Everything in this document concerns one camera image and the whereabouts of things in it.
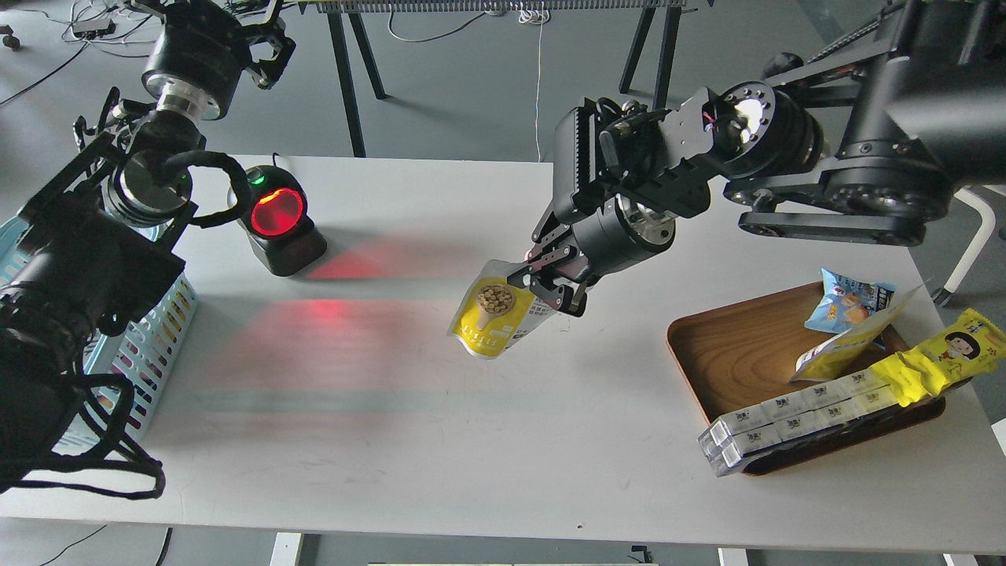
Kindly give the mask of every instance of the brown tray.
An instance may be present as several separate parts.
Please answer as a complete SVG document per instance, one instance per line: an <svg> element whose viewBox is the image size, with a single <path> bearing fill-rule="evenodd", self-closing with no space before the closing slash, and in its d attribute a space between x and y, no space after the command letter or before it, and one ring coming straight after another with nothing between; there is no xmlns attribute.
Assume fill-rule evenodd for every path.
<svg viewBox="0 0 1006 566"><path fill-rule="evenodd" d="M667 329L667 346L688 382L706 423L716 417L780 395L810 382L789 383L800 355L833 335L809 331L804 322L821 302L821 282L679 319ZM865 369L908 345L894 329L880 335L884 348L871 346L844 373ZM940 416L940 398L905 409L882 411L876 419L846 427L796 448L751 462L744 474L761 476L906 428Z"/></svg>

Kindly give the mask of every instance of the white cable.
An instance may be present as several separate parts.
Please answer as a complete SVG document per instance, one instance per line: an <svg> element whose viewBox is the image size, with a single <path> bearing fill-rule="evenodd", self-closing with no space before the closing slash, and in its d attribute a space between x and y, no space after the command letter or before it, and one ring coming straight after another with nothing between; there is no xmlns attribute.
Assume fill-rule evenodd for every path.
<svg viewBox="0 0 1006 566"><path fill-rule="evenodd" d="M517 23L524 25L544 25L550 19L552 19L552 15L548 10L521 10L520 15L517 16Z"/></svg>
<svg viewBox="0 0 1006 566"><path fill-rule="evenodd" d="M538 163L541 163L541 141L540 141L540 128L538 127L538 117L540 114L540 102L541 102L541 37L544 35L545 26L538 24L538 80L534 87L534 147L538 151Z"/></svg>

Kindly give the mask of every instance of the blue basket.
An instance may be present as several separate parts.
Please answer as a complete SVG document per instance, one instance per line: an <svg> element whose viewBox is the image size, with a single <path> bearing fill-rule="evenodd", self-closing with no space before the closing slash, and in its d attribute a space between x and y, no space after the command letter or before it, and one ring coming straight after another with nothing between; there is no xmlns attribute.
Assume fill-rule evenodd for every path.
<svg viewBox="0 0 1006 566"><path fill-rule="evenodd" d="M27 227L18 217L0 225L0 287L12 280L30 258L17 249L17 241ZM154 238L157 232L145 235ZM85 351L85 373L122 374L133 382L135 405L126 430L134 440L140 440L150 427L198 304L195 292L182 273L140 323L130 324L119 337L100 336ZM98 388L95 395L106 409L111 410L119 402L119 393L110 388ZM57 451L80 453L97 442L94 432L77 416L59 439Z"/></svg>

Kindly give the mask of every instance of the white table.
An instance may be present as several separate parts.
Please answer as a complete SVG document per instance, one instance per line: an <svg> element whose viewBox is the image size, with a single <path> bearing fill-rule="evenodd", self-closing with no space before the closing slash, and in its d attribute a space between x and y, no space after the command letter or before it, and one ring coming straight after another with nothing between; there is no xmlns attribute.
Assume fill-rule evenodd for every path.
<svg viewBox="0 0 1006 566"><path fill-rule="evenodd" d="M0 514L1006 554L1006 465L970 387L939 419L764 478L714 478L695 442L703 421L664 343L672 321L822 265L910 290L906 249L750 235L716 187L670 250L603 279L583 319L554 317L485 362L446 330L484 261L528 246L551 167L291 168L330 241L310 274L268 274L236 225L190 228L176 248L202 304L143 441L164 461L164 496L15 490ZM196 176L208 211L222 177ZM914 343L941 324L919 294L898 328Z"/></svg>

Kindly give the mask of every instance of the chair leg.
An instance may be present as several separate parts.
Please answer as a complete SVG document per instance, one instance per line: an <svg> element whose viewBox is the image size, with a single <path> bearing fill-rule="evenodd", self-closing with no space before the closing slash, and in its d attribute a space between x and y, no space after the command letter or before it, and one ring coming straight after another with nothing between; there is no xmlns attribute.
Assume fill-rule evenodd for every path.
<svg viewBox="0 0 1006 566"><path fill-rule="evenodd" d="M957 293L957 289L961 286L961 280L968 274L971 265L975 263L975 259L978 258L978 254L982 251L985 243L992 236L996 228L996 212L984 198L975 194L970 188L958 190L955 196L958 200L978 210L979 215L982 217L982 223L978 226L975 236L971 238L971 243L968 243L968 247L961 255L961 259L957 262L957 266L954 267L954 271L947 278L946 285L934 292L933 301L940 307L947 307L950 303L951 297Z"/></svg>

